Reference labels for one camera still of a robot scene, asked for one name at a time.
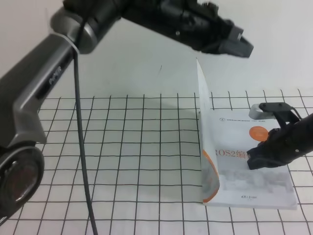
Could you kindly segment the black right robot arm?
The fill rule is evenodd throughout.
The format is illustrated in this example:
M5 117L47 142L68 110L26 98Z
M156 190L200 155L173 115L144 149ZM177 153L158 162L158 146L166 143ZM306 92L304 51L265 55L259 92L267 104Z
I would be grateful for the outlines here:
M275 168L313 151L313 116L309 115L295 124L272 129L266 141L250 149L247 161L250 170Z

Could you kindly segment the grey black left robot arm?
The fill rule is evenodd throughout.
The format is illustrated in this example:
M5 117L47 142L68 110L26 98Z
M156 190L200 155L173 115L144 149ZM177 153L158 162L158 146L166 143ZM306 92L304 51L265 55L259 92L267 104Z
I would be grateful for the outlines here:
M195 51L248 58L243 30L195 0L66 0L52 16L52 32L0 80L0 221L36 192L46 135L38 111L76 54L89 54L121 18Z

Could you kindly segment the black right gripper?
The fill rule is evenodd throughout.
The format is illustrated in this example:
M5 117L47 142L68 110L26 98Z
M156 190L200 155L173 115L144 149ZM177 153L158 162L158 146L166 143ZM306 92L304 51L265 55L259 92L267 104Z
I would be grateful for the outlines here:
M247 151L250 170L284 166L308 153L308 125L294 125L288 132L270 132L268 139Z

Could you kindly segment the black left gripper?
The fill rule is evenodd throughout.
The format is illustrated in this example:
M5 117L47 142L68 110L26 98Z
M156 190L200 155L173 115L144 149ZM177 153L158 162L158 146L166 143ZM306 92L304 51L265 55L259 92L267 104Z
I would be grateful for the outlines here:
M218 6L195 0L132 0L122 17L204 53L249 58L254 46L243 30L218 15Z

